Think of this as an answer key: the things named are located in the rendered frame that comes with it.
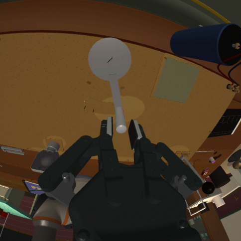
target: green square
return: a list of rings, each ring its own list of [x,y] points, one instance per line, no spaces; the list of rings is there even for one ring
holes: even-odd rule
[[[167,57],[154,97],[186,103],[199,72],[199,68]]]

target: dark red floor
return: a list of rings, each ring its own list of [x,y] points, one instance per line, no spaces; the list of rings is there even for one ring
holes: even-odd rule
[[[34,198],[24,196],[19,208],[29,213],[31,210],[33,201],[34,201]],[[3,225],[5,220],[6,218],[4,219],[0,218],[0,224]],[[34,231],[34,225],[32,223],[32,220],[21,218],[12,214],[8,215],[4,229],[6,227],[9,227],[18,231],[22,231],[25,233],[29,233],[29,234],[33,234],[33,231]],[[64,225],[61,225],[61,228],[57,231],[56,239],[72,241],[73,230],[65,229]]]

